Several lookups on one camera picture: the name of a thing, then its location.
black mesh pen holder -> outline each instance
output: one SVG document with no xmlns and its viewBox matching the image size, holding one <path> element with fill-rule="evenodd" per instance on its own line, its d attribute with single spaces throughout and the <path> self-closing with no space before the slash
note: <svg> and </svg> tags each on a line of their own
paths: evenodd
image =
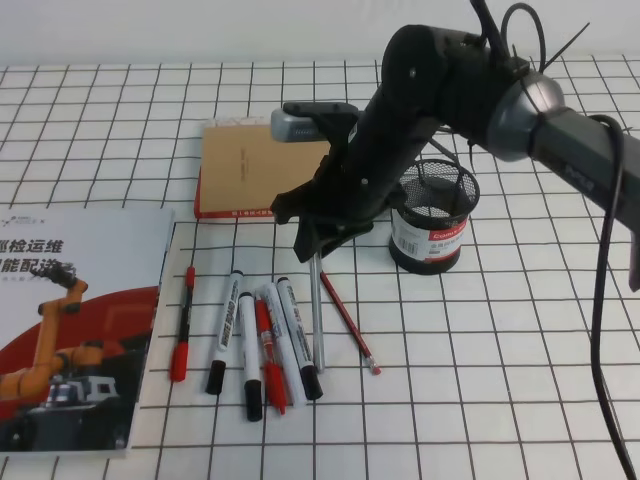
<svg viewBox="0 0 640 480">
<path fill-rule="evenodd" d="M 478 182 L 460 165 L 437 159 L 417 161 L 400 186 L 407 198 L 391 211 L 391 256 L 411 273 L 446 272 L 460 258 L 467 219 L 480 198 Z"/>
</svg>

book cover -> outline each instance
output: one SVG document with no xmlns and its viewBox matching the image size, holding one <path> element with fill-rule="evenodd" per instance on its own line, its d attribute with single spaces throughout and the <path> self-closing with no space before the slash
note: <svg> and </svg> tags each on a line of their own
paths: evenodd
<svg viewBox="0 0 640 480">
<path fill-rule="evenodd" d="M 164 210 L 0 214 L 0 452 L 126 451 L 172 227 Z"/>
</svg>

white grid tablecloth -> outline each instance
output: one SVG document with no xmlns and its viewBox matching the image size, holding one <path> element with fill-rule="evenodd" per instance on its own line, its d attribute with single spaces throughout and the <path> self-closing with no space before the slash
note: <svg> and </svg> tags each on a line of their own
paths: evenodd
<svg viewBox="0 0 640 480">
<path fill-rule="evenodd" d="M 567 105 L 640 126 L 640 57 L 560 59 Z M 220 398 L 202 393 L 225 276 L 286 274 L 308 331 L 296 225 L 196 222 L 203 120 L 268 116 L 287 100 L 363 108 L 378 62 L 87 65 L 0 69 L 0 208 L 172 208 L 169 315 L 158 320 L 126 459 L 0 458 L 0 480 L 622 479 L 591 384 L 588 326 L 602 211 L 531 161 L 475 149 L 482 198 L 443 276 L 398 270 L 388 216 L 324 268 L 383 374 L 372 377 L 328 297 L 328 368 L 315 405 L 250 424 L 237 355 Z M 472 168 L 466 142 L 438 141 Z M 439 156 L 428 147 L 423 157 Z M 629 233 L 611 246 L 603 362 L 616 418 L 640 462 L 640 299 L 626 286 Z M 197 267 L 190 372 L 170 385 L 182 276 Z"/>
</svg>

cardboard notepad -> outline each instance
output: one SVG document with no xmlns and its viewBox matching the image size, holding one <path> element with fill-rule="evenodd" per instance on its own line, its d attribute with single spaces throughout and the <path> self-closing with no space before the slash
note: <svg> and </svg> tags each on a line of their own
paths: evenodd
<svg viewBox="0 0 640 480">
<path fill-rule="evenodd" d="M 327 142 L 280 143 L 268 125 L 204 129 L 197 218 L 266 216 L 278 193 L 313 177 Z"/>
</svg>

red marker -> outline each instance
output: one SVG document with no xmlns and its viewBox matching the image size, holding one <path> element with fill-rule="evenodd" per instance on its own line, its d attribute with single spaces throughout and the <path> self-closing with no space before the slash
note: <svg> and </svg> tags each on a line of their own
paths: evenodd
<svg viewBox="0 0 640 480">
<path fill-rule="evenodd" d="M 187 376 L 187 358 L 189 357 L 189 326 L 191 324 L 191 303 L 193 302 L 193 287 L 196 284 L 196 269 L 187 268 L 184 279 L 184 305 L 180 314 L 180 330 L 178 344 L 173 349 L 169 378 L 172 382 L 181 382 Z"/>
<path fill-rule="evenodd" d="M 264 350 L 264 380 L 267 387 L 267 397 L 271 405 L 279 409 L 280 414 L 284 415 L 285 407 L 287 406 L 287 395 L 284 390 L 282 371 L 275 360 L 269 309 L 264 300 L 256 301 L 256 317 L 258 333 L 260 334 L 262 348 Z"/>
</svg>

